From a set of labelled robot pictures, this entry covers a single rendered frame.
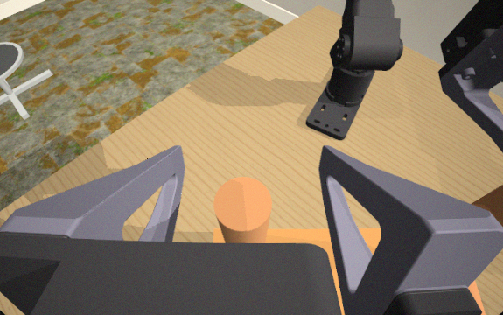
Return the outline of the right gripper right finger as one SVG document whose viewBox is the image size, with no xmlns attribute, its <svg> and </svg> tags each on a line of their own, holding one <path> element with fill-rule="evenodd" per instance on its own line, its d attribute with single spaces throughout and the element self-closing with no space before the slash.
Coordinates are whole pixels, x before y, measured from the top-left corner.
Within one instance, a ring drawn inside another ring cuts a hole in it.
<svg viewBox="0 0 503 315">
<path fill-rule="evenodd" d="M 318 170 L 345 315 L 383 315 L 406 291 L 468 288 L 503 249 L 503 227 L 481 207 L 329 145 Z M 380 224 L 373 254 L 341 186 Z"/>
</svg>

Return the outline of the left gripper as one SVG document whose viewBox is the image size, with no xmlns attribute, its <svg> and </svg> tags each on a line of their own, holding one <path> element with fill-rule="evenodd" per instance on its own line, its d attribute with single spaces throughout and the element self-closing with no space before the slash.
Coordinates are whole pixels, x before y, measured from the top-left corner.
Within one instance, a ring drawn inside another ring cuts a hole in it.
<svg viewBox="0 0 503 315">
<path fill-rule="evenodd" d="M 441 49 L 446 63 L 438 71 L 443 92 L 503 152 L 503 114 L 489 96 L 503 82 L 503 0 L 477 2 Z"/>
</svg>

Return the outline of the light brown wooden stool legs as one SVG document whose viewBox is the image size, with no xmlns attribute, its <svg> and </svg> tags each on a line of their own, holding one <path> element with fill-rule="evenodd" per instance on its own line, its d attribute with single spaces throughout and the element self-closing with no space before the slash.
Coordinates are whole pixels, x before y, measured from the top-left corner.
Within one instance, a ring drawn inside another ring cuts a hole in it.
<svg viewBox="0 0 503 315">
<path fill-rule="evenodd" d="M 503 227 L 503 185 L 472 202 L 488 210 Z M 272 199 L 260 181 L 249 177 L 232 178 L 214 197 L 214 212 L 225 243 L 265 243 Z M 468 288 L 486 315 L 474 281 Z"/>
</svg>

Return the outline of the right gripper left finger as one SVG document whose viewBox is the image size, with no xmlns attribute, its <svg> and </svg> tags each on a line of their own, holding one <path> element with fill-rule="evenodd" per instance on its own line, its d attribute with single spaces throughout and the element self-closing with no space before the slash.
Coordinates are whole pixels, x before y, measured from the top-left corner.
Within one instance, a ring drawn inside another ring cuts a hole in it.
<svg viewBox="0 0 503 315">
<path fill-rule="evenodd" d="M 23 206 L 0 232 L 123 240 L 124 222 L 162 186 L 139 241 L 172 242 L 184 176 L 182 147 L 175 145 L 139 164 Z"/>
</svg>

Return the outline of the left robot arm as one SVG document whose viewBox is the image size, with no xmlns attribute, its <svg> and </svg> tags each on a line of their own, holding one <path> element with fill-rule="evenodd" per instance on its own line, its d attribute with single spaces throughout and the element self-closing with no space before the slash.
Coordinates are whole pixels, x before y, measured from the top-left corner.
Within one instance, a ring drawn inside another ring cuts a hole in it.
<svg viewBox="0 0 503 315">
<path fill-rule="evenodd" d="M 346 0 L 339 38 L 330 51 L 332 77 L 306 119 L 309 128 L 339 141 L 346 138 L 372 70 L 388 71 L 402 56 L 400 28 L 392 0 Z"/>
</svg>

